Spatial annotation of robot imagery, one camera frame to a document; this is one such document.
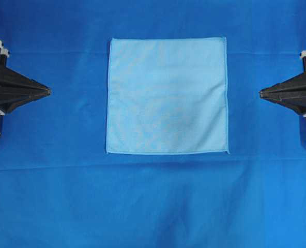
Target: blue fabric surface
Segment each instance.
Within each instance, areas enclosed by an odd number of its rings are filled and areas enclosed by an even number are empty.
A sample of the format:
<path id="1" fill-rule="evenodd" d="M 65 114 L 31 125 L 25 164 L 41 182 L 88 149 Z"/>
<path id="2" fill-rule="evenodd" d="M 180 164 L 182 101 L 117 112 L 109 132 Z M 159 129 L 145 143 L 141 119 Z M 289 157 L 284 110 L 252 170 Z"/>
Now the blue fabric surface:
<path id="1" fill-rule="evenodd" d="M 106 151 L 228 151 L 226 39 L 113 39 Z"/>
<path id="2" fill-rule="evenodd" d="M 112 37 L 228 40 L 231 155 L 106 154 Z M 52 87 L 6 116 L 0 247 L 306 247 L 303 0 L 0 1 L 9 67 Z"/>

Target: light blue cloth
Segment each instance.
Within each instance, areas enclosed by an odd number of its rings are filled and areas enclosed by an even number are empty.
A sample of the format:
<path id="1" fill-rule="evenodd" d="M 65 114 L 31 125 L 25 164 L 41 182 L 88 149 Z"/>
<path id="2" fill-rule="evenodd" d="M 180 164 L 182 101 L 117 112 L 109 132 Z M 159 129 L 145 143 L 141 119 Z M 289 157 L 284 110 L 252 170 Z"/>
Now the light blue cloth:
<path id="1" fill-rule="evenodd" d="M 113 39 L 106 151 L 228 151 L 226 39 Z"/>

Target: square cloth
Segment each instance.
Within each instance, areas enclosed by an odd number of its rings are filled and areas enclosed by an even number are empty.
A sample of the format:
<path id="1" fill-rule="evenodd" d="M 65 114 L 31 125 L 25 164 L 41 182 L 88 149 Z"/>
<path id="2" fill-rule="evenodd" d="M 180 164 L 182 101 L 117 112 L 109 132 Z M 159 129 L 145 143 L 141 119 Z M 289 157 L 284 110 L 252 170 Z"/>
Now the square cloth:
<path id="1" fill-rule="evenodd" d="M 226 39 L 113 39 L 106 151 L 228 151 Z"/>

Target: blue tablecloth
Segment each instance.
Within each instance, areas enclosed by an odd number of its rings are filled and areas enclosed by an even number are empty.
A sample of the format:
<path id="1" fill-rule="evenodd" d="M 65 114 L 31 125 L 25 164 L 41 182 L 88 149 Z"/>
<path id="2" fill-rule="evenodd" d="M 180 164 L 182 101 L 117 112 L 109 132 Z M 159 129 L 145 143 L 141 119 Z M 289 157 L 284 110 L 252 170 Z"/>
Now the blue tablecloth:
<path id="1" fill-rule="evenodd" d="M 112 37 L 226 37 L 231 154 L 106 154 Z M 302 72 L 305 1 L 4 0 L 0 39 L 52 88 L 5 118 L 0 247 L 306 247 L 303 120 L 258 96 Z"/>

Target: blue backdrop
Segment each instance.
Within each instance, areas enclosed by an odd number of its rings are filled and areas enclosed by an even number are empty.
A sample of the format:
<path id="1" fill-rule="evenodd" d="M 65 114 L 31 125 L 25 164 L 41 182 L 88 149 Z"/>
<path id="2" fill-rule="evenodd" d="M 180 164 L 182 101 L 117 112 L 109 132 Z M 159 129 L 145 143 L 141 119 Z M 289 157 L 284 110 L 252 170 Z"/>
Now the blue backdrop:
<path id="1" fill-rule="evenodd" d="M 231 154 L 105 153 L 109 42 L 228 41 Z M 8 66 L 52 88 L 5 118 L 0 247 L 306 247 L 303 0 L 0 1 Z"/>

